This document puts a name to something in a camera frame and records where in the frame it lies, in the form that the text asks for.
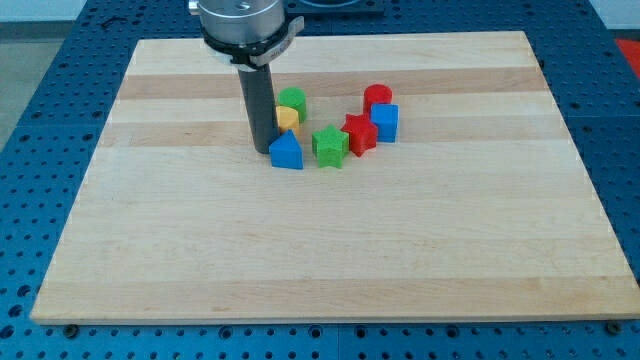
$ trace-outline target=blue cube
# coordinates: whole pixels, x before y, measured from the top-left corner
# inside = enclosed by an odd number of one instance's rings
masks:
[[[291,130],[269,145],[269,154],[273,167],[302,170],[302,147]]]
[[[398,116],[398,105],[373,104],[371,106],[371,122],[378,127],[379,142],[396,142]]]

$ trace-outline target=green block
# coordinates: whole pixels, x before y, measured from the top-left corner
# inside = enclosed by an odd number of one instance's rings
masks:
[[[342,168],[342,159],[349,153],[349,134],[329,125],[311,136],[311,149],[318,166]]]
[[[295,109],[298,112],[300,123],[307,119],[307,96],[300,88],[290,87],[280,91],[278,105]]]

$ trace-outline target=yellow block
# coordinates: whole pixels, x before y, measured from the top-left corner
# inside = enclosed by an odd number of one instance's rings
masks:
[[[293,134],[300,139],[300,120],[295,109],[286,106],[276,106],[278,116],[278,129],[280,134],[287,130],[293,130]]]

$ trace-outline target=blue table surface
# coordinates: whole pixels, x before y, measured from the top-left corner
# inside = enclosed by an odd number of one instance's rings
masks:
[[[639,278],[639,84],[587,0],[387,0],[381,16],[306,22],[304,35],[525,31]],[[136,42],[198,36],[182,1],[87,2],[0,155],[0,359],[640,359],[636,320],[79,329],[31,322]]]

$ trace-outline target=wood grain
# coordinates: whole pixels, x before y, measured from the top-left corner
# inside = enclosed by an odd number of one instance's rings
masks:
[[[237,76],[201,41],[138,44],[34,320],[640,315],[523,33],[300,38],[272,69],[276,89],[309,95],[303,171],[253,150]],[[319,169],[311,132],[359,113],[372,81],[394,89],[398,143]]]

